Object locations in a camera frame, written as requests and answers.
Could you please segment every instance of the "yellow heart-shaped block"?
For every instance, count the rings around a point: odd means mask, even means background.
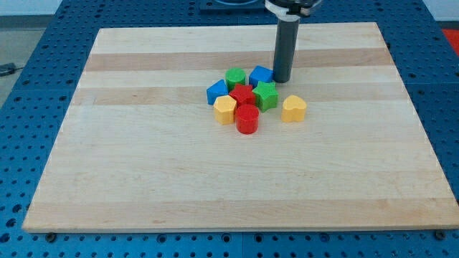
[[[280,119],[285,122],[300,122],[304,120],[308,105],[301,97],[290,95],[282,104],[282,115]]]

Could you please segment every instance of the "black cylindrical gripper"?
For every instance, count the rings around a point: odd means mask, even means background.
[[[297,21],[278,20],[273,64],[275,82],[283,83],[290,79],[299,24],[300,19]]]

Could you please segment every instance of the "red cylinder block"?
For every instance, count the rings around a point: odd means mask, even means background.
[[[244,134],[251,134],[258,129],[258,108],[254,105],[241,105],[236,109],[236,128]]]

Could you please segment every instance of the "green block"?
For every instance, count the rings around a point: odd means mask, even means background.
[[[275,82],[258,82],[258,86],[252,92],[257,98],[255,104],[261,112],[278,106],[279,93],[275,90]]]
[[[236,83],[245,85],[245,72],[240,68],[233,67],[227,70],[224,78],[228,86],[228,92],[234,90]]]

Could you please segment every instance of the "plastic block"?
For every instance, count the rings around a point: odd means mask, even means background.
[[[256,88],[258,86],[258,82],[273,82],[273,71],[266,67],[257,65],[257,67],[250,73],[249,84]]]
[[[236,83],[245,85],[245,72],[238,67],[227,70],[224,78],[228,86],[228,91],[234,90]]]
[[[282,115],[280,119],[285,122],[300,122],[304,120],[308,105],[299,96],[290,95],[282,104]]]
[[[258,82],[258,87],[253,90],[256,105],[261,112],[278,106],[279,93],[275,90],[275,82]]]
[[[220,80],[207,88],[207,104],[213,105],[220,96],[228,95],[228,87],[224,80]]]
[[[229,125],[235,122],[236,100],[226,95],[218,97],[214,103],[214,117],[218,123]]]
[[[260,113],[254,105],[241,105],[236,109],[236,128],[244,134],[251,134],[258,129]]]
[[[252,92],[252,85],[236,84],[235,89],[229,93],[237,101],[237,106],[244,104],[255,105],[255,94]]]

